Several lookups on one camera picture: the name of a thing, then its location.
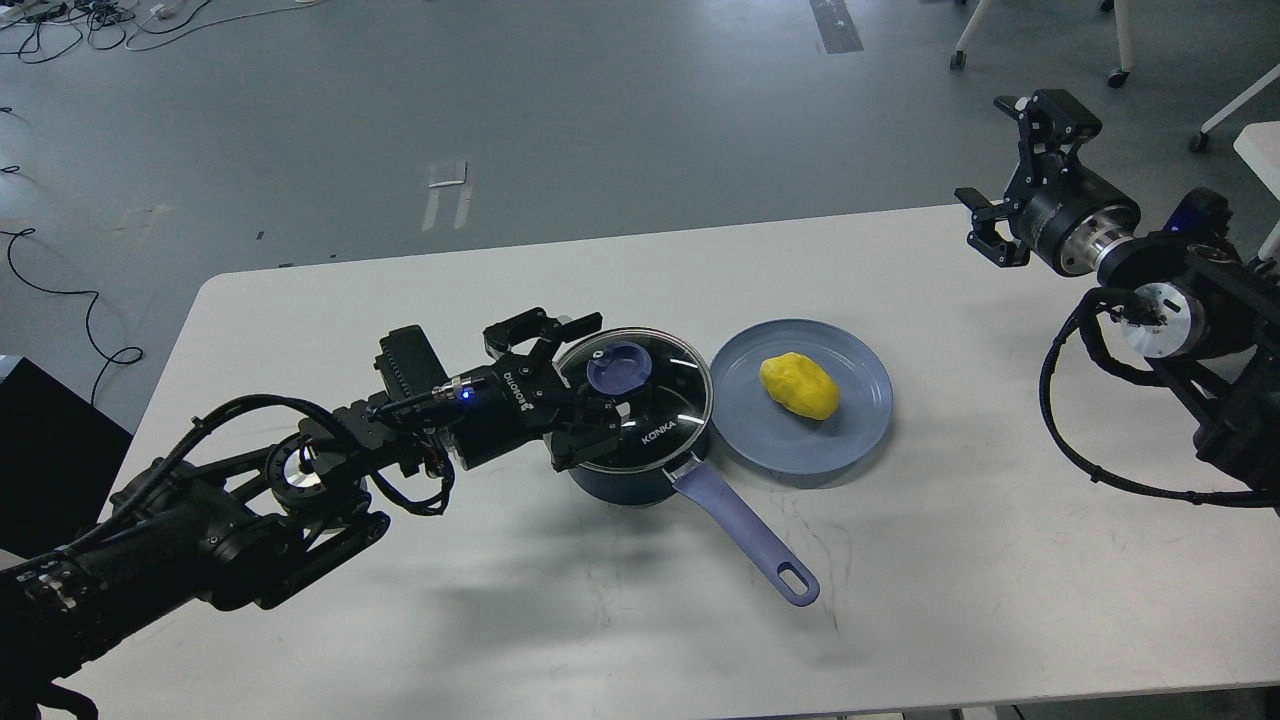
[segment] blue plate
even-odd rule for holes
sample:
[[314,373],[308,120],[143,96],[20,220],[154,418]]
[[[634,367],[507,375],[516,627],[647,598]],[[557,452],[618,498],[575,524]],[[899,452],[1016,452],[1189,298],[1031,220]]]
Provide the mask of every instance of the blue plate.
[[[799,352],[840,387],[826,420],[801,418],[769,397],[760,361]],[[739,455],[765,470],[818,475],[852,465],[888,430],[893,386],[863,341],[817,320],[769,320],[737,333],[712,361],[712,421]]]

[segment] pan handle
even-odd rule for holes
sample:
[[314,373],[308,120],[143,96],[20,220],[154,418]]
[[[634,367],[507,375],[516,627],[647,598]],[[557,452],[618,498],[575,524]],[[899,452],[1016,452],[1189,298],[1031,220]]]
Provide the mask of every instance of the pan handle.
[[[673,478],[672,484],[676,492],[696,502],[719,523],[787,602],[804,607],[818,600],[818,578],[813,577],[804,562],[800,562],[786,543],[764,524],[764,520],[742,502],[714,468],[699,462],[692,470]],[[797,592],[787,584],[788,573],[792,584],[803,585],[803,591]]]

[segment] handle hole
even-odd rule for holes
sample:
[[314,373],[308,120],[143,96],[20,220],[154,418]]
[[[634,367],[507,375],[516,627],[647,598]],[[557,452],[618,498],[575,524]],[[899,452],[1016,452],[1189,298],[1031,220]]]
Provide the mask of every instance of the handle hole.
[[783,562],[782,565],[778,565],[778,577],[782,578],[782,582],[786,583],[788,588],[791,588],[791,592],[796,594],[804,594],[809,592],[809,583],[806,583],[804,578],[801,578],[800,574],[796,573],[795,566],[791,565],[790,562]]

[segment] blue lid knob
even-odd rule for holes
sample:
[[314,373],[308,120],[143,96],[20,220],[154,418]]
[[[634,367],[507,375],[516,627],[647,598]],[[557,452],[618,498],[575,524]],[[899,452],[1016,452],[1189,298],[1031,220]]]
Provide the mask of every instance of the blue lid knob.
[[649,352],[634,342],[612,342],[591,354],[586,379],[604,395],[626,395],[643,386],[653,373]]

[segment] pot lid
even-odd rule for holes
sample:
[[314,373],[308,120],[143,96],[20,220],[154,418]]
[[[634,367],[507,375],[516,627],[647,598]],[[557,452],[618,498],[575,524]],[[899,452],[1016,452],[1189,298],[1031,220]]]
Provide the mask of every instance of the pot lid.
[[618,474],[660,468],[692,447],[710,421],[707,363],[664,332],[604,331],[570,347],[556,366],[575,392],[618,401],[618,447],[584,468]]

